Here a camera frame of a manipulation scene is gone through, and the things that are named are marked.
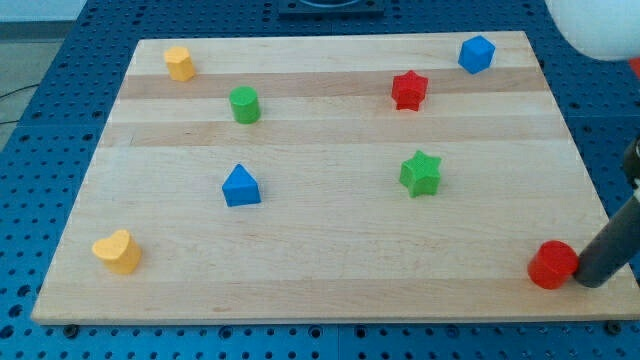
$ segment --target blue triangular block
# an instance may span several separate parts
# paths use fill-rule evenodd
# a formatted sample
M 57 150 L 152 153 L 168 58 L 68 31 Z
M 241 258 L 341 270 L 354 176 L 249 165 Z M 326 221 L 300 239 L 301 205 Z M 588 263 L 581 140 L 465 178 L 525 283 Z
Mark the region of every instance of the blue triangular block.
M 236 165 L 222 184 L 222 192 L 229 207 L 260 202 L 258 182 L 240 164 Z

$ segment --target green star block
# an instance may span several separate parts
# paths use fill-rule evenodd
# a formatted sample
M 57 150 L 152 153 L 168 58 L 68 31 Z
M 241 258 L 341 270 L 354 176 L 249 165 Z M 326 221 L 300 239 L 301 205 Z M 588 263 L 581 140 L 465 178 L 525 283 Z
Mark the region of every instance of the green star block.
M 436 194 L 440 184 L 440 161 L 439 157 L 427 156 L 418 150 L 413 158 L 402 163 L 400 183 L 409 189 L 409 196 Z

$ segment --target blue table surface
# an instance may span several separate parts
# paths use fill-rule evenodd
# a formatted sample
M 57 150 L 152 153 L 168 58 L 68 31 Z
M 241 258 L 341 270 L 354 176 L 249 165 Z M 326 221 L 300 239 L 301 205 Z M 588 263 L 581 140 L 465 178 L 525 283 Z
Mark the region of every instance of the blue table surface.
M 631 320 L 82 326 L 74 339 L 62 327 L 33 323 L 38 290 L 143 38 L 524 30 L 606 211 L 615 213 L 631 195 L 621 160 L 640 133 L 640 84 L 626 63 L 597 62 L 573 50 L 542 0 L 386 0 L 382 16 L 295 19 L 279 19 L 277 8 L 275 0 L 88 1 L 0 153 L 0 358 L 640 359 L 640 323 Z

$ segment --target blue pentagon block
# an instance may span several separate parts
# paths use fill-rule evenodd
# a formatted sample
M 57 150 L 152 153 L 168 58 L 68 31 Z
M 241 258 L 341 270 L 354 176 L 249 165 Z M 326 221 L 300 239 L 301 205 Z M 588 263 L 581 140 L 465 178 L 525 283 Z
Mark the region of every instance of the blue pentagon block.
M 229 207 L 260 202 L 258 182 L 240 164 L 236 165 L 227 180 L 222 184 L 222 192 Z
M 495 51 L 495 45 L 478 35 L 462 43 L 458 64 L 470 74 L 479 73 L 491 65 Z

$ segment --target yellow block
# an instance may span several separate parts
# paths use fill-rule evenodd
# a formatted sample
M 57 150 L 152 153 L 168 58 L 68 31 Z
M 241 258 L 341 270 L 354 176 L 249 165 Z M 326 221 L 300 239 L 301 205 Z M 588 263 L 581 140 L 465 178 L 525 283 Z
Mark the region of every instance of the yellow block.
M 165 51 L 164 61 L 167 63 L 169 76 L 173 80 L 188 81 L 196 74 L 193 63 L 191 63 L 189 49 L 186 47 L 174 46 Z
M 96 241 L 91 250 L 107 269 L 121 275 L 131 274 L 142 256 L 142 249 L 127 230 L 118 230 Z

